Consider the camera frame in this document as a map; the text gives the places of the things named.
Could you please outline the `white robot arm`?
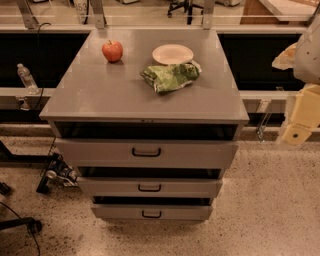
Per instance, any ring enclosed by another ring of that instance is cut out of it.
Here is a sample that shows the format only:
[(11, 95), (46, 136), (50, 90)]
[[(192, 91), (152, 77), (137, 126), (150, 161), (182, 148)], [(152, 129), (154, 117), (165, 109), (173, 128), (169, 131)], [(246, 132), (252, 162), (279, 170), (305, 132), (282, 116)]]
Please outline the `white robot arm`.
[(305, 83), (295, 97), (288, 125), (281, 139), (291, 145), (305, 142), (320, 125), (320, 18), (316, 17), (299, 40), (272, 62), (280, 70), (293, 69), (294, 77)]

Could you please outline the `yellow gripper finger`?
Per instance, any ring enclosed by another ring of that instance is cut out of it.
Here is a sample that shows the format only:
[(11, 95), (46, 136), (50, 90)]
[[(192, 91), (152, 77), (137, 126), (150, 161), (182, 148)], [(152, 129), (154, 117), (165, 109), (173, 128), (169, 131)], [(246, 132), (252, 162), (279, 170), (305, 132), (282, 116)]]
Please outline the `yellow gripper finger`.
[(273, 60), (272, 66), (280, 70), (292, 68), (295, 63), (296, 46), (296, 43), (288, 46)]
[(306, 84), (295, 98), (289, 124), (282, 140), (290, 145), (304, 143), (320, 125), (320, 86)]

